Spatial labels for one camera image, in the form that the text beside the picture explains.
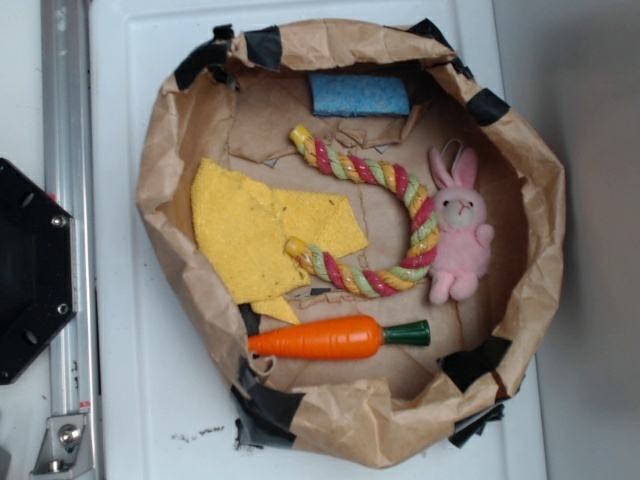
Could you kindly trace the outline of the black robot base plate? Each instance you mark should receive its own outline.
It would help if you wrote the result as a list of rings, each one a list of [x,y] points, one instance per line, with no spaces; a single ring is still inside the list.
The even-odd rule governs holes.
[[[73,217],[1,160],[1,384],[15,382],[75,314]]]

